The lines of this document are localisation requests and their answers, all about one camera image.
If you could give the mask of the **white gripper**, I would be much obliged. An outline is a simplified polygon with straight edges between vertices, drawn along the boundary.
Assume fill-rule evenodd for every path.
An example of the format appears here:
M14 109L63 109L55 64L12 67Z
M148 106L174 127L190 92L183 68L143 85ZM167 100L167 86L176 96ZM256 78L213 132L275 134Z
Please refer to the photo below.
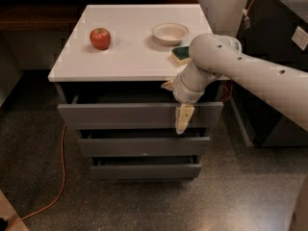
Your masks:
M204 94L207 86L207 74L199 68L185 68L172 82L168 80L161 88L172 90L174 98L183 103L175 110L175 129L177 134L183 134L193 116L194 106Z

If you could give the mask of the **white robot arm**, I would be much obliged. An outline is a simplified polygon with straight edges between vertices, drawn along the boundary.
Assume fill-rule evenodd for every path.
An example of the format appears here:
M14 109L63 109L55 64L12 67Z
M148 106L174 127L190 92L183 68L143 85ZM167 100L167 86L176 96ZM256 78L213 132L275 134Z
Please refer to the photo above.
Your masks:
M225 76L308 131L308 74L302 70L250 57L232 37L205 33L189 46L190 61L176 77L162 84L180 106L175 129L185 132L194 105L205 89Z

